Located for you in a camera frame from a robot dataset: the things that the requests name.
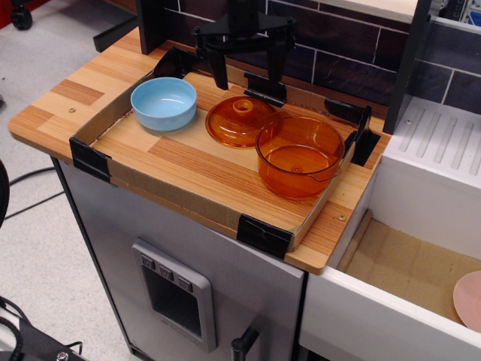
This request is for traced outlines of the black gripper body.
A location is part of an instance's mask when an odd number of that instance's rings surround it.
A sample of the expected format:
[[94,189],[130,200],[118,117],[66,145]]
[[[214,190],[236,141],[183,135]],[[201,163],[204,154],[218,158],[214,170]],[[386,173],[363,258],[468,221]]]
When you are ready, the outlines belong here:
[[226,56],[265,51],[280,59],[294,46],[293,17],[264,14],[256,1],[228,1],[220,19],[196,27],[195,49],[198,56]]

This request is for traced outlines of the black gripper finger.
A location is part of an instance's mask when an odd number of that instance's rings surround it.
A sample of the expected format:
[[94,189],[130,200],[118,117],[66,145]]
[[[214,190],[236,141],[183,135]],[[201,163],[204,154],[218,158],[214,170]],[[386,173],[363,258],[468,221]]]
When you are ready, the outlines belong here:
[[220,89],[228,89],[225,51],[208,47],[205,55],[216,85]]
[[290,51],[289,45],[289,39],[286,36],[269,38],[268,78],[272,82],[279,83],[282,80],[287,55]]

